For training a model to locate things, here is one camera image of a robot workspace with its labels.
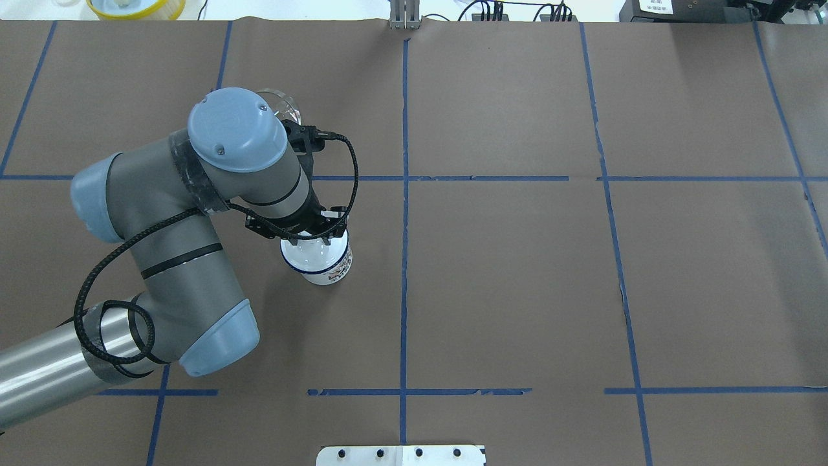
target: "metal stand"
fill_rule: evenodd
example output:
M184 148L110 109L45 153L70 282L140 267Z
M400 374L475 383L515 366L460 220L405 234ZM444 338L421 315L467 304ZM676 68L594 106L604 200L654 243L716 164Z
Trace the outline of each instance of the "metal stand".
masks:
M420 0L391 0L392 29L420 29Z

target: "light blue joint cap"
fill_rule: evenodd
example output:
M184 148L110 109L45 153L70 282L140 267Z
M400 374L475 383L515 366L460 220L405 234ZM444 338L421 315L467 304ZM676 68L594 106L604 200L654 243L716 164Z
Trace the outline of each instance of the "light blue joint cap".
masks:
M123 238L115 232L106 206L106 181L112 161L121 153L114 153L100 162L84 168L72 178L70 197L72 207L89 233L107 243L120 243Z
M267 102L238 87L207 94L190 111L187 133L201 158L228 172L258 172L287 149L285 127Z
M250 300L245 299L195 340L178 362L190 376L206 376L244 357L258 345L258 339L256 318Z

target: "yellow container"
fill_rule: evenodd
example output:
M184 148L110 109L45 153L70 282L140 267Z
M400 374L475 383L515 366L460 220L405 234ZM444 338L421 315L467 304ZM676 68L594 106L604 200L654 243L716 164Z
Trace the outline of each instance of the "yellow container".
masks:
M132 0L120 7L114 0L86 0L89 8L105 20L174 20L184 10L185 0Z

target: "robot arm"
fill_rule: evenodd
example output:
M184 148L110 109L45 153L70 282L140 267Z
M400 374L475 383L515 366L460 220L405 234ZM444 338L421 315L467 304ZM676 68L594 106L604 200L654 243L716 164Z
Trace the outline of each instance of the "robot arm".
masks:
M256 320L208 215L244 211L248 228L293 245L347 238L353 198L326 211L312 166L287 150L320 150L326 138L347 143L283 124L260 96L227 88L193 108L187 129L80 172L72 202L98 238L134 241L156 226L131 248L147 291L84 309L82 289L73 322L0 352L0 431L174 361L203 376L252 351Z

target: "blue rim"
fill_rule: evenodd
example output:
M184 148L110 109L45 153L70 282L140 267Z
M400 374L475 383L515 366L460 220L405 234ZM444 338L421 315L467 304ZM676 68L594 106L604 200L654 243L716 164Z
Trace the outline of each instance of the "blue rim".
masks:
M334 264L331 265L330 267L328 267L327 269L320 270L319 272L305 272L302 269L297 269L296 267L294 267L291 264L291 262L289 260L287 260L287 257L285 257L285 251L283 251L282 248L279 248L279 252L282 253L282 258L285 260L285 264L287 264L287 266L290 267L291 269L294 269L296 272L299 272L300 274L304 274L304 275L322 275L325 272L333 270L334 267L339 265L339 262L341 262L342 259L344 259L345 255L348 254L348 249L350 248L350 246L351 246L351 239L349 238L348 241L345 243L345 251L343 251L342 255L336 260L336 262L334 262Z

